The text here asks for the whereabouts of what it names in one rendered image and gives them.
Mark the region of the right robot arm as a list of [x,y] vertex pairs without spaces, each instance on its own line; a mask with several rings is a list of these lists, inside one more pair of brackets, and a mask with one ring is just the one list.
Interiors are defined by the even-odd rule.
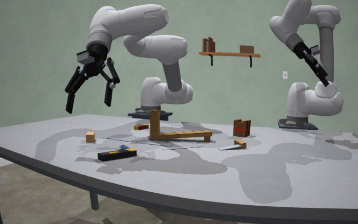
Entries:
[[77,62],[83,65],[95,62],[97,52],[87,50],[91,44],[103,44],[109,53],[112,40],[125,36],[123,43],[128,52],[136,57],[159,60],[167,80],[167,83],[161,83],[157,77],[144,80],[141,107],[135,108],[135,113],[160,110],[161,114],[166,112],[161,110],[163,103],[186,104],[192,100],[193,88],[181,80],[178,60],[188,53],[187,41],[171,35],[147,37],[164,28],[168,21],[168,12],[160,5],[139,5],[120,11],[104,6],[92,19],[86,51],[77,53]]

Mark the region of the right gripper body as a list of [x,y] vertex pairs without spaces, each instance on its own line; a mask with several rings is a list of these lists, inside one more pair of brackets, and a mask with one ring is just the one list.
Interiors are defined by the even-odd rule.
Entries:
[[[97,52],[98,56],[95,57],[95,62],[100,66],[101,69],[103,69],[105,65],[102,65],[107,59],[108,48],[103,44],[95,43],[89,45],[87,50]],[[90,78],[93,76],[97,76],[99,74],[99,71],[93,66],[93,62],[89,64],[90,68],[86,71],[86,75]]]

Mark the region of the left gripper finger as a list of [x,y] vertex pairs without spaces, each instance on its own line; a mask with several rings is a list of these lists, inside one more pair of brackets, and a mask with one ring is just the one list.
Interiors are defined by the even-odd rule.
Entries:
[[317,62],[316,58],[313,57],[307,50],[302,52],[308,59],[304,58],[307,62],[310,62],[315,67],[316,70],[321,74],[323,78],[325,78],[328,74],[326,71],[321,67],[321,65]]
[[[307,62],[307,61],[306,61]],[[308,62],[307,62],[308,63]],[[327,85],[329,85],[329,82],[325,79],[325,78],[323,78],[321,75],[320,75],[320,73],[316,70],[316,68],[314,67],[313,68],[313,65],[311,64],[309,64],[308,63],[308,65],[310,66],[310,68],[313,70],[313,72],[315,73],[315,75],[320,79],[320,81],[323,83],[323,85],[326,87]]]

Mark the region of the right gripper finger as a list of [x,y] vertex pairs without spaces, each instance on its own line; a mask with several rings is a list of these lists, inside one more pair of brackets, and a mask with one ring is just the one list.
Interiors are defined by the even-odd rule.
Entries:
[[87,64],[85,69],[83,69],[83,67],[78,66],[74,75],[72,76],[71,80],[65,88],[65,92],[68,96],[66,111],[70,114],[72,113],[73,109],[75,93],[81,87],[81,85],[89,78],[89,76],[84,75],[89,68],[90,64]]
[[112,101],[112,91],[115,88],[116,83],[120,83],[120,79],[115,71],[114,68],[114,62],[113,60],[109,57],[102,66],[107,65],[111,74],[112,74],[112,79],[110,79],[110,77],[100,68],[100,66],[94,62],[93,66],[100,72],[100,74],[108,81],[107,85],[106,85],[106,92],[105,92],[105,101],[104,103],[108,106],[111,107],[111,101]]

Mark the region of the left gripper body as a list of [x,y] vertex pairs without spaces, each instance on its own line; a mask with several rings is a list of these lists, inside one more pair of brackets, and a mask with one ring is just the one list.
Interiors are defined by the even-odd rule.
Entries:
[[299,58],[299,59],[303,59],[303,58],[306,58],[306,59],[308,59],[302,52],[304,51],[304,50],[309,50],[309,48],[303,43],[303,42],[300,42],[300,43],[298,43],[295,47],[294,47],[294,49],[293,49],[293,52],[297,55],[297,57]]

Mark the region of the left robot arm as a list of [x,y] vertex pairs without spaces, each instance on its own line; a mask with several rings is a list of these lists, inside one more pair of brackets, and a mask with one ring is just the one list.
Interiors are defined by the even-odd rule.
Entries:
[[293,83],[288,93],[287,117],[280,118],[280,123],[285,123],[286,126],[311,127],[308,115],[333,116],[342,111],[343,97],[333,82],[333,31],[340,20],[338,8],[330,5],[312,6],[311,0],[290,0],[281,17],[271,18],[270,29],[292,52],[298,43],[304,42],[297,34],[298,27],[306,23],[317,25],[320,49],[316,45],[308,52],[313,56],[320,54],[320,65],[328,74],[325,79],[329,82],[325,87],[319,81],[315,91],[310,90],[304,82]]

